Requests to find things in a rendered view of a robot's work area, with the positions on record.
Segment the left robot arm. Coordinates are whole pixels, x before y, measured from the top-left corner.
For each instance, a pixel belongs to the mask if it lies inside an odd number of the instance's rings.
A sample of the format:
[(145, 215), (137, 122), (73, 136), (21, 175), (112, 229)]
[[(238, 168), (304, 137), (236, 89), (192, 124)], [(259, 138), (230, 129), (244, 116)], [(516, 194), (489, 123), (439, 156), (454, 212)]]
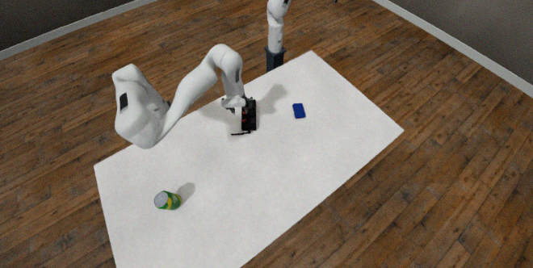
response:
[(269, 0), (267, 3), (267, 21), (269, 26), (268, 48), (270, 52), (280, 52), (283, 44), (283, 17), (291, 0)]

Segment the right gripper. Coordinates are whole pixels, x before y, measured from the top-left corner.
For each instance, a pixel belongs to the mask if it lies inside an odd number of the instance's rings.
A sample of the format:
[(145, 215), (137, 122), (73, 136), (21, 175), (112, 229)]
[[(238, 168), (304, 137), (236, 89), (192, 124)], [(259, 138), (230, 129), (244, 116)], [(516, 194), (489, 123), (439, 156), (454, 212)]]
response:
[[(251, 109), (252, 105), (253, 105), (253, 97), (250, 97), (250, 98), (247, 98), (246, 95), (245, 95), (245, 92), (242, 96), (242, 98), (245, 100), (245, 101), (248, 101), (249, 104), (246, 103), (245, 106), (243, 106), (242, 108), (245, 109), (245, 113), (247, 114), (248, 113), (248, 108)], [(234, 115), (235, 115), (235, 109), (234, 107), (228, 107), (228, 108), (225, 108), (226, 110), (230, 110)]]

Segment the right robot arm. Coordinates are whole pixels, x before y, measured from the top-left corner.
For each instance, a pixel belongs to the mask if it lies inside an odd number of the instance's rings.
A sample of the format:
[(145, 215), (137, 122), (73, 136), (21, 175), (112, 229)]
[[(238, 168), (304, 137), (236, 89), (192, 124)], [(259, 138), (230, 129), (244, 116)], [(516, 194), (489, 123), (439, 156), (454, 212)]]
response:
[(221, 106), (245, 106), (246, 101), (242, 98), (245, 92), (241, 80), (242, 66), (242, 58), (237, 52), (225, 44), (214, 46), (201, 64), (180, 82), (171, 107), (135, 65), (130, 64), (115, 71), (112, 79), (116, 89), (117, 133), (142, 149), (151, 149), (168, 134), (189, 107), (217, 82), (217, 67), (223, 69), (221, 80), (227, 96), (221, 101)]

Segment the black power strip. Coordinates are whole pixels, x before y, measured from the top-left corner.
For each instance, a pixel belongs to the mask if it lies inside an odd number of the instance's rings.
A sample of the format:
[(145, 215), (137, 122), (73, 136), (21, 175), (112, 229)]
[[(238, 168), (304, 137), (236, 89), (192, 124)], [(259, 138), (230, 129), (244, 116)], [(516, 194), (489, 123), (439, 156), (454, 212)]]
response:
[(234, 133), (233, 135), (250, 134), (250, 131), (257, 131), (256, 129), (256, 100), (253, 99), (253, 105), (251, 109), (248, 108), (248, 113), (245, 113), (245, 109), (241, 108), (241, 130), (247, 131), (243, 133)]

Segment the green and yellow drink can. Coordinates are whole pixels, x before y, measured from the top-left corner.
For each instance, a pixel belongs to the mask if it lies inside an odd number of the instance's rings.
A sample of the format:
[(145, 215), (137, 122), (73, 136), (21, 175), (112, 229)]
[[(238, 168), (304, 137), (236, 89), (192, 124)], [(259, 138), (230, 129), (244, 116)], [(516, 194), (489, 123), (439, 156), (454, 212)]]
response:
[(181, 205), (182, 199), (179, 195), (169, 191), (157, 193), (153, 199), (156, 208), (164, 210), (176, 210)]

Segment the small blue rectangular pad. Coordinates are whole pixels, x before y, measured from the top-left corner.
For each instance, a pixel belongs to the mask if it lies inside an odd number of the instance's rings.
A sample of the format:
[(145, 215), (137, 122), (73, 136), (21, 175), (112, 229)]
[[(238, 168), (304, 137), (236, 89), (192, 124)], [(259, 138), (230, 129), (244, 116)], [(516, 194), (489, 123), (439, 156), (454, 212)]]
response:
[(292, 109), (294, 111), (294, 116), (296, 119), (304, 119), (305, 118), (305, 112), (303, 103), (294, 103), (292, 104)]

